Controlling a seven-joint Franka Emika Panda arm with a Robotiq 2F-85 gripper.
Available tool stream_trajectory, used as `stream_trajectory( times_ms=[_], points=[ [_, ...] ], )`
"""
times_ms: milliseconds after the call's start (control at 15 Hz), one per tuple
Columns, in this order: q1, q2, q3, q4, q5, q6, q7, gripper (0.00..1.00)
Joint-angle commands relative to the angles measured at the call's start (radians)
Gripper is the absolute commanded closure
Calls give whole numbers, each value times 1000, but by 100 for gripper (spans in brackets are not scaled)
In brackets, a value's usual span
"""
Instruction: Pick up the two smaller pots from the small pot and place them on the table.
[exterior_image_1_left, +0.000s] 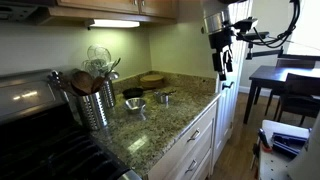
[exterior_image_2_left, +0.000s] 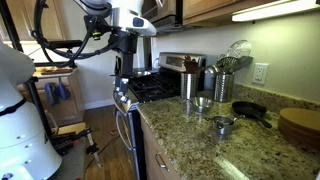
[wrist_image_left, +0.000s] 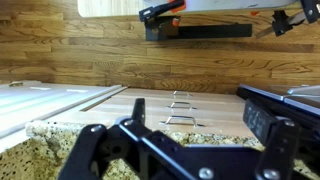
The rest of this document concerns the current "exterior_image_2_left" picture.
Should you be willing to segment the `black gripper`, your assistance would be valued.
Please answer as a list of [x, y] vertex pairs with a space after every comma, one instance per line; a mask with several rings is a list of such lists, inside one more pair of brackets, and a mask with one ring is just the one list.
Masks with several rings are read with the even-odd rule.
[[121, 54], [121, 63], [117, 70], [120, 77], [130, 77], [133, 74], [133, 55], [137, 51], [137, 39], [135, 33], [121, 30], [113, 30], [109, 36], [110, 48]]

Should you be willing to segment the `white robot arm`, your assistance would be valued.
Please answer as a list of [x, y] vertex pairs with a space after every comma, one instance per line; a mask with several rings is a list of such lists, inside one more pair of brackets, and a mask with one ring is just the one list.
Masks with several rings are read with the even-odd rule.
[[[83, 40], [49, 41], [42, 31], [43, 10], [47, 0], [36, 0], [34, 9], [34, 30], [32, 36], [44, 52], [51, 50], [67, 58], [63, 67], [75, 60], [84, 60], [109, 50], [122, 55], [120, 68], [115, 75], [129, 78], [133, 75], [133, 55], [137, 50], [139, 36], [154, 36], [155, 26], [141, 16], [144, 0], [73, 0], [85, 13], [86, 35]], [[90, 38], [97, 40], [110, 33], [108, 44], [93, 52], [83, 52]]]

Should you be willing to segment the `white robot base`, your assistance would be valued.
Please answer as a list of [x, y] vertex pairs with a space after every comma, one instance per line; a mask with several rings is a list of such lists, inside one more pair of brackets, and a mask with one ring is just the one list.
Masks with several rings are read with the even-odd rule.
[[0, 173], [2, 179], [47, 180], [60, 167], [36, 106], [18, 90], [35, 72], [24, 53], [0, 42]]

